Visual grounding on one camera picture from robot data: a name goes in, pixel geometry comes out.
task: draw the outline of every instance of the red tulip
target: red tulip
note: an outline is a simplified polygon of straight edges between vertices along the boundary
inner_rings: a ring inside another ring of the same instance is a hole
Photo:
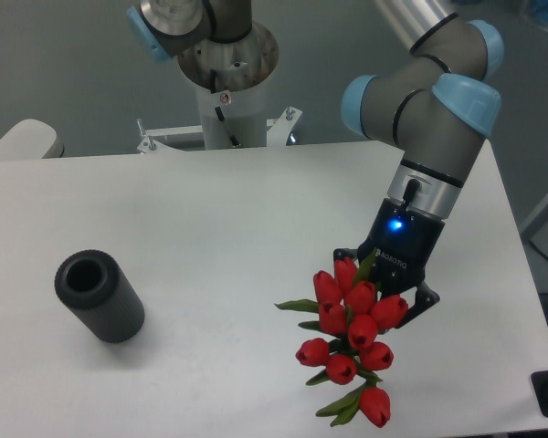
[[[357,374],[355,362],[344,354],[333,354],[327,362],[327,375],[329,380],[338,385],[346,385]]]
[[[355,315],[349,325],[347,337],[354,349],[369,349],[374,343],[379,328],[369,315]]]
[[[329,359],[329,344],[323,338],[307,340],[296,352],[296,359],[301,365],[319,367]]]
[[[341,335],[347,331],[347,314],[341,304],[325,301],[319,306],[321,330],[330,335]]]
[[[334,268],[335,280],[337,280],[343,293],[346,294],[352,288],[353,278],[357,273],[357,266],[351,258],[345,257],[343,260],[335,260]]]
[[[397,326],[407,311],[406,300],[399,295],[393,295],[375,303],[370,315],[381,330],[388,330]]]
[[[354,315],[369,312],[375,302],[375,285],[368,281],[360,281],[348,292],[343,300],[345,306],[351,306]]]
[[[314,283],[314,293],[317,296],[317,302],[324,303],[331,301],[339,304],[343,299],[341,288],[332,277],[331,274],[325,271],[319,271],[312,279]]]
[[[359,352],[362,367],[369,371],[380,371],[390,368],[394,353],[383,342],[374,342],[369,349]]]
[[[384,427],[390,420],[390,397],[379,388],[369,388],[359,398],[359,409],[377,427]]]

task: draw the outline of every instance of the black cable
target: black cable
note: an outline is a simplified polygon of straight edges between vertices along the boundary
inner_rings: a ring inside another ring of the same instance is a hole
[[[538,253],[538,255],[543,258],[544,260],[546,260],[548,262],[548,255],[546,255],[538,246],[536,246],[536,244],[532,241],[532,240],[529,240],[528,241],[528,244],[532,247],[532,249]]]

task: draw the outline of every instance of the blue led light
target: blue led light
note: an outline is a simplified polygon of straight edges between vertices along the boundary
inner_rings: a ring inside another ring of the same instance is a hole
[[[400,230],[404,224],[402,224],[402,221],[399,219],[392,219],[390,222],[387,223],[387,227],[392,231],[398,231]]]

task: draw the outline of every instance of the table surface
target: table surface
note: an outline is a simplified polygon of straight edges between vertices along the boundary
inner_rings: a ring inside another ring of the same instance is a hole
[[[441,302],[382,341],[392,420],[315,411],[359,385],[306,387],[294,353],[332,250],[356,247],[401,152],[378,142],[0,163],[0,436],[440,437],[547,428],[530,374],[548,331],[491,148],[427,265]],[[60,263],[116,258],[140,333],[98,341],[58,301]],[[412,292],[406,293],[412,300]]]

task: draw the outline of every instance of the black cylindrical tube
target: black cylindrical tube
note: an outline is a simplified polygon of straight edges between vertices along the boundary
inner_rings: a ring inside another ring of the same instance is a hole
[[[144,307],[116,261],[86,250],[69,257],[55,275],[61,302],[105,342],[123,342],[144,322]]]

